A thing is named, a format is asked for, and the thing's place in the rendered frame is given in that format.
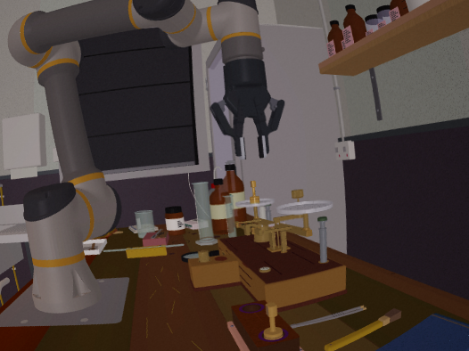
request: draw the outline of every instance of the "power outlet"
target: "power outlet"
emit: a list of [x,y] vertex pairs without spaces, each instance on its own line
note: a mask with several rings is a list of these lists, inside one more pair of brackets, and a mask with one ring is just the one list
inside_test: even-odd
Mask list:
[[351,141],[335,143],[335,158],[355,159],[355,144]]

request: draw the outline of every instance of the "blue mat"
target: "blue mat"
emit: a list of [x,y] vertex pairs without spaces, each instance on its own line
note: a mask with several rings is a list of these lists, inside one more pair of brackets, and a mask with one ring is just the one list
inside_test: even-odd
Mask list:
[[432,314],[378,351],[469,351],[469,325]]

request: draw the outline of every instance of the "red box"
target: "red box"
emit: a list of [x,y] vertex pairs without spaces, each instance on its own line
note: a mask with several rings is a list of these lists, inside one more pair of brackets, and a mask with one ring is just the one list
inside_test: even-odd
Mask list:
[[160,245],[168,245],[169,235],[168,232],[164,232],[166,236],[162,238],[155,238],[150,239],[156,232],[147,233],[144,237],[144,246],[160,246]]

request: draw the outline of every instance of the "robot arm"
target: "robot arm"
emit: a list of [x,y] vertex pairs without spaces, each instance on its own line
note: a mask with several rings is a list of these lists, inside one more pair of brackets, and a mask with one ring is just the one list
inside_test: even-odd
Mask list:
[[[219,0],[217,6],[202,10],[190,0],[94,0],[17,20],[8,36],[10,53],[35,69],[45,88],[63,173],[63,183],[24,198],[35,266],[33,301],[43,312],[78,311],[99,300],[82,241],[114,229],[120,216],[119,196],[95,167],[87,140],[76,84],[78,40],[148,28],[160,28],[166,42],[178,47],[221,40],[224,101],[234,113],[234,130],[225,116],[221,118],[219,104],[212,105],[212,111],[222,131],[234,137],[238,156],[243,154],[245,117],[256,122],[261,157],[268,153],[268,133],[278,126],[283,102],[271,99],[267,91],[254,0]],[[263,111],[269,103],[274,114],[267,126]]]

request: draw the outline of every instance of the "purple felt circle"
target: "purple felt circle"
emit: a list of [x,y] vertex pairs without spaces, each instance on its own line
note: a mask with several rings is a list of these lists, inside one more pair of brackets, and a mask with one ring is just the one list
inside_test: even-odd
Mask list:
[[259,339],[264,340],[264,341],[270,341],[270,342],[283,340],[283,339],[285,339],[286,337],[288,337],[288,331],[286,331],[285,329],[282,329],[282,331],[284,331],[284,335],[283,335],[280,339],[276,339],[276,340],[267,340],[267,339],[264,338],[264,331],[261,331],[261,332],[259,333]]
[[[244,311],[243,308],[245,308],[246,306],[252,306],[252,305],[257,305],[257,306],[260,306],[260,309],[256,310],[256,311]],[[239,307],[239,310],[241,312],[243,312],[244,314],[256,314],[257,312],[260,312],[264,309],[264,305],[262,304],[256,304],[256,303],[253,303],[253,304],[246,304],[246,305],[242,305],[241,307]]]

